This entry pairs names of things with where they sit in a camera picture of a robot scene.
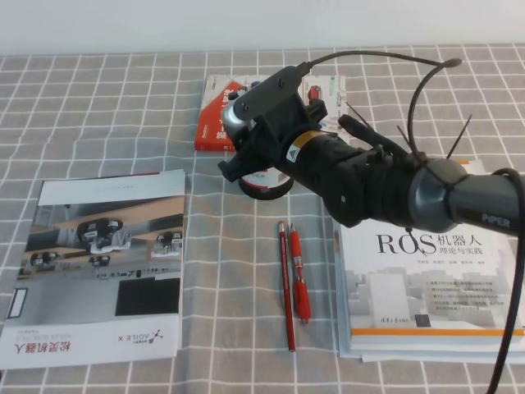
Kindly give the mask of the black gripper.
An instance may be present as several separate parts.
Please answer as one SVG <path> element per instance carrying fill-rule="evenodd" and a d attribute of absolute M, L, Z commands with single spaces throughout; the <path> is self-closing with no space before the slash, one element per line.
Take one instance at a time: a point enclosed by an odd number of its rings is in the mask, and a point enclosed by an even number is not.
<path fill-rule="evenodd" d="M 228 103 L 221 120 L 235 147 L 235 156 L 218 164 L 221 174 L 233 182 L 269 167 L 282 168 L 292 139 L 306 131 L 319 131 L 326 116 L 323 100 L 306 104 L 297 94 L 250 121 L 240 120 L 234 104 Z"/>

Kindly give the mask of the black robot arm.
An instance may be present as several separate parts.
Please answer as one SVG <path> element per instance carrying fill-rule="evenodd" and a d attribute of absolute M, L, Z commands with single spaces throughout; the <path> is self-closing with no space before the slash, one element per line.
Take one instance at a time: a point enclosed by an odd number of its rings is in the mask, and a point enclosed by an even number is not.
<path fill-rule="evenodd" d="M 325 111 L 320 101 L 305 105 L 293 95 L 262 112 L 242 95 L 229 94 L 222 123 L 235 156 L 220 164 L 222 175 L 237 181 L 273 167 L 320 196 L 329 214 L 347 227 L 374 219 L 431 232 L 467 223 L 524 233 L 519 174 L 502 169 L 470 175 L 452 160 L 409 153 L 343 115 L 340 127 L 367 144 L 355 148 L 320 129 Z"/>

